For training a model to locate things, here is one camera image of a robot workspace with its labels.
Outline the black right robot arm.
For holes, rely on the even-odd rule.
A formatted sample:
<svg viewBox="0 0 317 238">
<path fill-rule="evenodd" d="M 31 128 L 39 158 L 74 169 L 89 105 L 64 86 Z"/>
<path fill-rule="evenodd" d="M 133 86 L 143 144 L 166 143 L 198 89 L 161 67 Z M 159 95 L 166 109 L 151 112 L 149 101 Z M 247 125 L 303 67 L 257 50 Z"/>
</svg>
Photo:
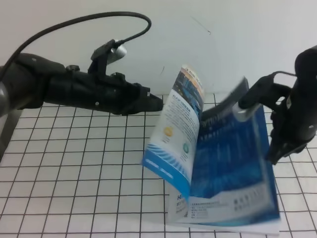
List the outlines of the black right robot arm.
<svg viewBox="0 0 317 238">
<path fill-rule="evenodd" d="M 295 59 L 296 81 L 270 116 L 273 129 L 266 159 L 275 165 L 282 157 L 300 153 L 317 132 L 317 47 Z"/>
</svg>

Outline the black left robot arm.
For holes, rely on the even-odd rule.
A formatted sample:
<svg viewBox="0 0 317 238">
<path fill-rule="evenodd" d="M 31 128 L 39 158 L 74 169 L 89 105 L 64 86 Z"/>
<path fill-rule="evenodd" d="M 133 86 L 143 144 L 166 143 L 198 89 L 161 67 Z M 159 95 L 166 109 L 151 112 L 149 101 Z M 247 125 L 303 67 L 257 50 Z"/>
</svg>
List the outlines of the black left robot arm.
<svg viewBox="0 0 317 238">
<path fill-rule="evenodd" d="M 158 112 L 161 98 L 138 83 L 129 83 L 124 74 L 97 78 L 81 72 L 79 66 L 64 65 L 43 57 L 21 53 L 0 81 L 0 114 L 13 110 L 37 109 L 43 103 L 134 115 Z"/>
</svg>

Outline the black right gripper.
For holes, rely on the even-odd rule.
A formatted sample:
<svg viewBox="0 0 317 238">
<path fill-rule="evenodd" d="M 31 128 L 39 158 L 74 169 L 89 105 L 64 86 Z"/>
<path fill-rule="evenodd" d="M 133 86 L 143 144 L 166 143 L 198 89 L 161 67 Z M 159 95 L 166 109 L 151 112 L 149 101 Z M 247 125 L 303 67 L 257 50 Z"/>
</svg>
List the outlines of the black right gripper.
<svg viewBox="0 0 317 238">
<path fill-rule="evenodd" d="M 315 99 L 288 96 L 271 119 L 271 144 L 265 159 L 276 165 L 281 158 L 300 153 L 315 137 Z"/>
</svg>

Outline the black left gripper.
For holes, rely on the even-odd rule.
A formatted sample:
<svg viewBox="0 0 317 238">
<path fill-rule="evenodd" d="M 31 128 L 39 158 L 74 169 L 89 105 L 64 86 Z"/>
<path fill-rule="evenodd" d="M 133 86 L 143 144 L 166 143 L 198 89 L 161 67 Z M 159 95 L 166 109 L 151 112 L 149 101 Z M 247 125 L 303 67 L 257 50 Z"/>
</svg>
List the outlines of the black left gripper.
<svg viewBox="0 0 317 238">
<path fill-rule="evenodd" d="M 150 88 L 129 83 L 125 75 L 114 73 L 105 79 L 80 80 L 78 107 L 109 112 L 115 115 L 133 115 L 140 112 L 159 112 L 163 100 L 150 94 Z"/>
</svg>

